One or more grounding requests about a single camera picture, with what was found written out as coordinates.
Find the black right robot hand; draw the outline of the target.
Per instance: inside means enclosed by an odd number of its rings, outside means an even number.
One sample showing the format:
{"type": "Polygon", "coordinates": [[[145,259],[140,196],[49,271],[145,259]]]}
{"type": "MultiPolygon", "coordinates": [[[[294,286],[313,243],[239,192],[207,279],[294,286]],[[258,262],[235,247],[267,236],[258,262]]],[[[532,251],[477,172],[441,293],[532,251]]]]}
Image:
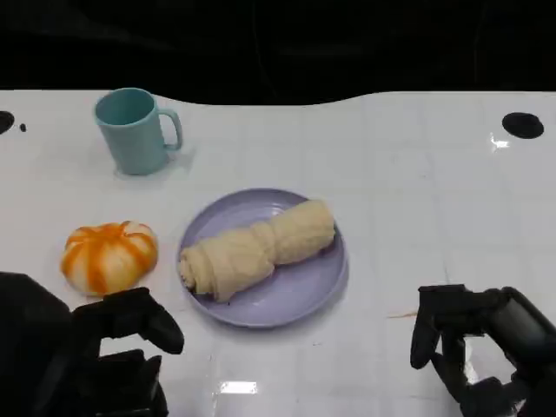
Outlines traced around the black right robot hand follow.
{"type": "Polygon", "coordinates": [[[419,294],[410,364],[433,364],[462,415],[555,414],[555,326],[520,291],[472,292],[459,284],[425,286],[419,294]],[[514,366],[510,382],[466,376],[466,338],[484,335],[514,366]]]}

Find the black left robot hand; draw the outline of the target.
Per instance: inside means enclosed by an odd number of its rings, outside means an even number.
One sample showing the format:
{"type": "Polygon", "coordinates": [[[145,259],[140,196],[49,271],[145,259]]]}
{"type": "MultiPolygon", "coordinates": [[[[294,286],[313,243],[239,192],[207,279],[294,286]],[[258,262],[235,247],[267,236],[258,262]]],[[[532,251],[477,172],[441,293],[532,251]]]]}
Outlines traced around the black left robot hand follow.
{"type": "Polygon", "coordinates": [[[1,274],[3,416],[166,416],[162,358],[141,349],[102,355],[106,338],[141,336],[180,354],[184,336],[147,288],[75,310],[26,274],[1,274]]]}

